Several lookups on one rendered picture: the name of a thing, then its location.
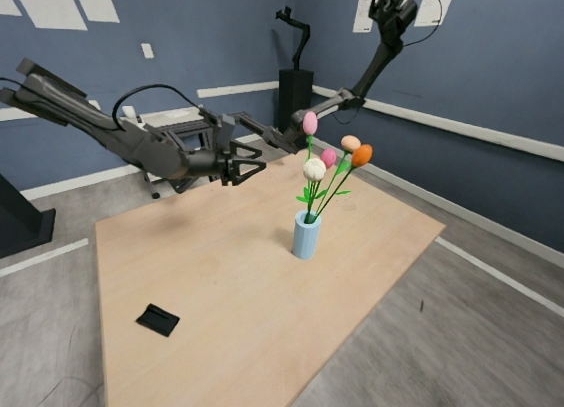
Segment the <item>orange flower with green stem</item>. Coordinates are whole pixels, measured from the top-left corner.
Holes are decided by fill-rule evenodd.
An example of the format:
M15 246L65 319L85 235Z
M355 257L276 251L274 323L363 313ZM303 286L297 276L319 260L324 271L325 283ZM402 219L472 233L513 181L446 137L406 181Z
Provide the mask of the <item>orange flower with green stem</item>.
M343 184L343 182L346 180L346 178L349 176L349 174L352 172L352 170L356 169L357 167L364 166L370 160L371 155L372 155L372 149L369 145L362 145L354 151L351 158L351 162L352 162L351 168L346 174L346 176L343 178L343 180L340 182L340 184L337 186L335 191L332 193L330 199L334 196L334 194L340 195L340 194L346 194L352 192L352 191L341 191L336 193L337 190L340 188L340 186Z

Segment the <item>orange tulip with green stem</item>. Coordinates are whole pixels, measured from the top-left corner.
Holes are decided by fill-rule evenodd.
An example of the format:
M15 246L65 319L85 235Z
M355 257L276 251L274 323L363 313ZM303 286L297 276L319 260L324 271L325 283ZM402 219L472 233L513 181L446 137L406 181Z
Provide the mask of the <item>orange tulip with green stem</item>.
M317 182L318 182L318 181L313 182L314 185L313 185L313 191L312 191L312 196L311 196L310 208L311 208L311 206L312 206L312 201L313 201L313 196L314 196L315 185L316 185ZM304 197L305 197L307 200L309 200L309 195L310 195L310 194L309 194L309 191L308 191L308 189L307 189L306 187L303 188L303 192L304 192Z

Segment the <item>white flower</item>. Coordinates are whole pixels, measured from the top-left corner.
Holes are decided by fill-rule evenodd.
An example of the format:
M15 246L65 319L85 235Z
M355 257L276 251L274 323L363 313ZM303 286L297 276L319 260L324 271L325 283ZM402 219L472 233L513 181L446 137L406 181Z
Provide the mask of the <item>white flower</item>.
M303 165L303 175L304 177L311 181L309 200L304 197L296 196L295 198L299 201L306 202L310 205L313 182L321 180L325 176L326 167L323 161L317 158L312 158L307 160Z

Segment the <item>light blue vase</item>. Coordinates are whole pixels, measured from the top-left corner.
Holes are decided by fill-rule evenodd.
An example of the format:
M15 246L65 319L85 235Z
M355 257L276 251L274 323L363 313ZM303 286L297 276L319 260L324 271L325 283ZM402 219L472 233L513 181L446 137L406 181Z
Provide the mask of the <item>light blue vase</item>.
M302 210L296 214L292 251L298 259L307 260L314 254L321 223L321 218L318 216L315 222L311 224L315 213L314 211L310 212L309 224L304 223L307 210Z

